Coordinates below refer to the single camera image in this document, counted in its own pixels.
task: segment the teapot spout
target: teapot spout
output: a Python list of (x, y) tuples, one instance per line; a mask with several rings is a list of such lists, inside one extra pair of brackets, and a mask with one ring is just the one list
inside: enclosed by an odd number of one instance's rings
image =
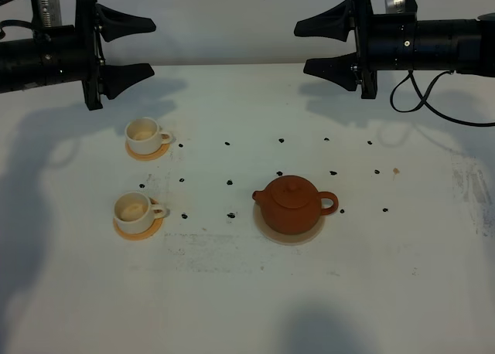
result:
[(256, 190), (253, 192), (253, 199), (254, 201), (259, 205), (262, 204), (263, 201), (265, 200), (265, 192)]

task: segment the brown clay teapot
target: brown clay teapot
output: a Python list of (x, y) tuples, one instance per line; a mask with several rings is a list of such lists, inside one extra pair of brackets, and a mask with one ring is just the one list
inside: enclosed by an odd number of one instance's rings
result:
[[(333, 201), (328, 209), (322, 208), (323, 198)], [(277, 178), (265, 190), (254, 192), (253, 199), (269, 227), (291, 236), (311, 230), (320, 216), (334, 213), (339, 207), (335, 194), (318, 192), (311, 182), (299, 176)]]

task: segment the white wall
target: white wall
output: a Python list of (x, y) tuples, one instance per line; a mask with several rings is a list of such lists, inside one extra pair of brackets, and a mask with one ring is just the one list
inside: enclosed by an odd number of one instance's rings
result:
[[(105, 46), (114, 63), (284, 63), (353, 51), (352, 41), (299, 39), (296, 22), (343, 0), (99, 0), (112, 9), (149, 16), (156, 33)], [(493, 0), (417, 0), (420, 19), (475, 18), (495, 12)], [(384, 12), (383, 0), (372, 0)], [(75, 0), (61, 0), (64, 24), (74, 21)], [(29, 0), (0, 8), (0, 19), (30, 19)]]

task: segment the white teacup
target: white teacup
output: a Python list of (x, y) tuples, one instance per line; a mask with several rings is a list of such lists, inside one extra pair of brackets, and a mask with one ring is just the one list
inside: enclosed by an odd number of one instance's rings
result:
[(148, 196), (140, 192), (125, 193), (114, 205), (114, 218), (124, 233), (138, 234), (146, 231), (155, 221), (165, 217), (162, 204), (152, 204)]
[(125, 128), (125, 138), (129, 148), (137, 155), (150, 155), (163, 144), (172, 142), (173, 135), (162, 131), (158, 122), (149, 117), (129, 122)]

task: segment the teapot lid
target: teapot lid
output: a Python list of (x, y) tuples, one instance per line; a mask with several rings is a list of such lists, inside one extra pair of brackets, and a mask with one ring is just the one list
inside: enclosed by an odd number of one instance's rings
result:
[(273, 181), (271, 196), (280, 206), (298, 209), (318, 193), (315, 186), (299, 176), (282, 176)]

